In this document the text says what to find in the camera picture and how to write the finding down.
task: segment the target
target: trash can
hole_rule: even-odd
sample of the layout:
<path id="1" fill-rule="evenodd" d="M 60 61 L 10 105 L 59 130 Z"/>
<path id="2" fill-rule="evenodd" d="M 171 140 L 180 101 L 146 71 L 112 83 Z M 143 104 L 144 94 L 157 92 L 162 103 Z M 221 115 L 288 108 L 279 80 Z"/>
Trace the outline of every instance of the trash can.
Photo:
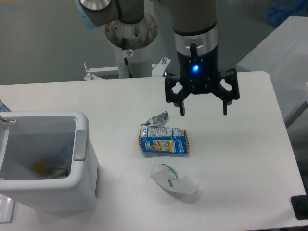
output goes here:
<path id="1" fill-rule="evenodd" d="M 0 115 L 0 194 L 41 211 L 97 205 L 99 163 L 82 112 Z"/>

